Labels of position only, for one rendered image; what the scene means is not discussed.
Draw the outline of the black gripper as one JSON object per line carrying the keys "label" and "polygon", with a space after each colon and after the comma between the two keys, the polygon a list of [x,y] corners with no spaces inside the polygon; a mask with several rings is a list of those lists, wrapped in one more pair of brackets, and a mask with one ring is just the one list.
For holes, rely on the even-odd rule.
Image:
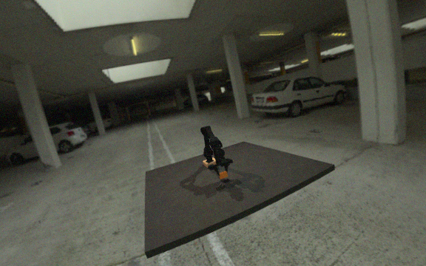
{"label": "black gripper", "polygon": [[[216,173],[220,176],[220,174],[219,174],[219,172],[218,172],[218,166],[220,166],[220,164],[218,163],[218,156],[217,157],[214,157],[215,158],[215,160],[216,160],[216,165],[210,165],[210,166],[208,166],[208,168],[209,168],[209,170],[215,170],[216,171]],[[229,165],[231,164],[231,163],[233,163],[233,161],[231,160],[231,159],[229,159],[229,163],[227,163],[227,166],[224,166],[225,167],[225,170],[226,170],[226,172],[228,172],[228,167],[229,167]]]}

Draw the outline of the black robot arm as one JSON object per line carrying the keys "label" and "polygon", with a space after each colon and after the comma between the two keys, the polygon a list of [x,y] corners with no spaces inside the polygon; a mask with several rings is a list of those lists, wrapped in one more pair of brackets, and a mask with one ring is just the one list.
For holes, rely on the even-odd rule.
{"label": "black robot arm", "polygon": [[229,159],[228,158],[225,159],[224,157],[225,152],[224,150],[221,149],[222,143],[220,142],[220,140],[218,140],[217,137],[214,136],[211,130],[211,127],[210,126],[201,127],[200,131],[204,136],[205,148],[204,148],[203,155],[204,157],[206,157],[206,160],[207,160],[206,162],[207,163],[213,162],[212,155],[214,152],[214,156],[219,157],[218,163],[220,164],[220,166],[221,167],[227,166],[227,163],[229,163]]}

